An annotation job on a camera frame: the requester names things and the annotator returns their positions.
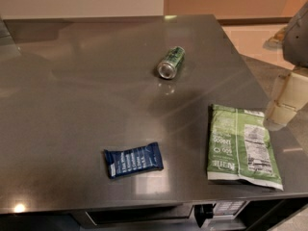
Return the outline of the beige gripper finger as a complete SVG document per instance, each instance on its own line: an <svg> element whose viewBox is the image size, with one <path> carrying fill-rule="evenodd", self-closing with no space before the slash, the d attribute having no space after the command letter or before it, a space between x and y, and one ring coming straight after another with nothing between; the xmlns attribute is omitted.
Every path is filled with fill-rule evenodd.
<svg viewBox="0 0 308 231"><path fill-rule="evenodd" d="M270 131L286 127L307 103L308 68L297 66L276 78L265 112L264 126Z"/></svg>

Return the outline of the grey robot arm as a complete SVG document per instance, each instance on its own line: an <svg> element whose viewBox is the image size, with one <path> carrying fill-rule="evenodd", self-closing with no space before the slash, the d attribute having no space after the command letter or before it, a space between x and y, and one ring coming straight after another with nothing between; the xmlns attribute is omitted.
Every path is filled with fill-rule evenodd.
<svg viewBox="0 0 308 231"><path fill-rule="evenodd" d="M294 69L274 82L264 119L271 131L285 127L308 103L308 2L288 23L282 51Z"/></svg>

